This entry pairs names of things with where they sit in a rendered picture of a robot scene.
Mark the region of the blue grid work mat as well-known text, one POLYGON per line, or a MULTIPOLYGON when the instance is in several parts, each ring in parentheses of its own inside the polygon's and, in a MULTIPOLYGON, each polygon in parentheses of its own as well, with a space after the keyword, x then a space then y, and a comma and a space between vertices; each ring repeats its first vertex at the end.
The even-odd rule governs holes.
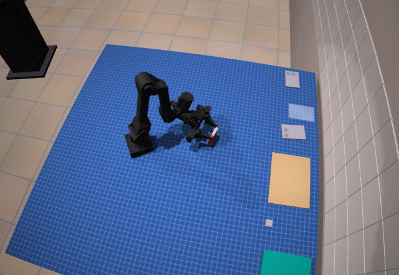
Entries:
POLYGON ((265 249, 312 258, 316 275, 318 217, 315 72, 106 44, 5 253, 63 275, 259 275, 265 249), (178 118, 165 123, 157 94, 154 150, 131 158, 140 72, 164 80, 170 101, 191 93, 189 111, 212 107, 211 145, 187 142, 192 126, 178 118), (313 107, 314 122, 289 118, 289 104, 313 107), (306 140, 283 139, 281 124, 304 125, 306 140), (309 209, 268 203, 272 152, 310 158, 309 209))

